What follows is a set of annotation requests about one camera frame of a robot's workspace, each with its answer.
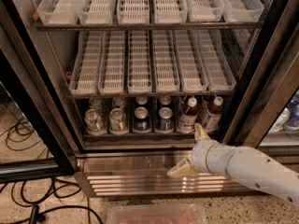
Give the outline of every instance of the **bottle cap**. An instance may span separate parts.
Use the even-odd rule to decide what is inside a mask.
[[[214,104],[217,106],[220,106],[220,105],[222,105],[222,103],[223,103],[223,98],[220,96],[216,96],[214,99]]]
[[[196,101],[195,98],[190,98],[190,99],[188,100],[188,106],[190,106],[190,107],[195,107],[196,104],[197,104],[197,101]]]

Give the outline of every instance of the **speckled floor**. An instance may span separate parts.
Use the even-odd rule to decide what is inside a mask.
[[[0,105],[0,133],[7,127],[13,125],[16,117],[10,116],[11,112],[7,106]],[[35,158],[44,146],[38,144],[35,151],[31,151],[32,156],[7,155],[4,147],[5,137],[0,137],[1,161],[26,160],[26,157]],[[72,176],[60,177],[62,180],[76,182]],[[21,198],[21,183],[17,183],[13,188],[13,183],[8,184],[4,189],[0,185],[0,223],[13,223],[30,216],[32,206],[25,203]],[[47,193],[51,185],[50,179],[35,180],[26,183],[24,187],[24,198],[29,202],[34,202],[42,198]],[[75,192],[78,188],[67,186],[58,191],[59,195],[67,195]],[[102,219],[107,221],[108,211],[115,206],[127,205],[149,205],[149,204],[199,204],[206,212],[207,223],[209,224],[278,224],[278,223],[299,223],[299,209],[291,204],[280,200],[274,196],[265,195],[259,192],[238,192],[238,193],[202,193],[188,195],[150,195],[150,196],[123,196],[87,199],[80,191],[68,198],[56,198],[53,194],[48,199],[39,204],[39,212],[49,210],[57,206],[81,205],[90,206],[92,210]],[[49,212],[45,215],[45,224],[85,224],[99,223],[93,214],[88,214],[84,209],[62,209]]]

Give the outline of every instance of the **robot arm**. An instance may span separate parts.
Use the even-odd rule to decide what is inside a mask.
[[[168,175],[183,177],[198,172],[225,176],[299,208],[299,174],[255,148],[230,147],[209,138],[200,139],[192,149],[191,160],[180,161]]]

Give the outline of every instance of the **open refrigerator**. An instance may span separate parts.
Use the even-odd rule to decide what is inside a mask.
[[[28,177],[20,177],[21,163],[9,171],[1,164],[3,181],[74,174],[90,197],[247,190],[217,175],[167,177],[195,144],[175,119],[186,95],[199,104],[203,96],[223,98],[213,139],[257,147],[299,170],[298,145],[259,146],[298,89],[298,0],[0,1],[1,83],[17,103],[27,100],[20,92],[35,91],[28,101],[36,109],[20,108],[37,133],[44,126],[33,113],[40,114],[55,140],[42,135],[53,159],[39,174],[36,161]],[[149,127],[136,132],[135,99],[145,96]],[[172,100],[168,133],[157,129],[161,96]],[[126,101],[121,132],[108,118],[115,98]],[[91,99],[105,103],[98,133],[85,120]]]

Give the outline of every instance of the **bottle label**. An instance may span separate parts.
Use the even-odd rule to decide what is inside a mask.
[[[202,125],[207,132],[214,132],[217,130],[218,122],[221,115],[215,115],[208,111],[207,107],[202,116]]]
[[[193,125],[197,116],[186,116],[181,113],[178,121],[178,128],[184,131],[190,131],[193,129]]]

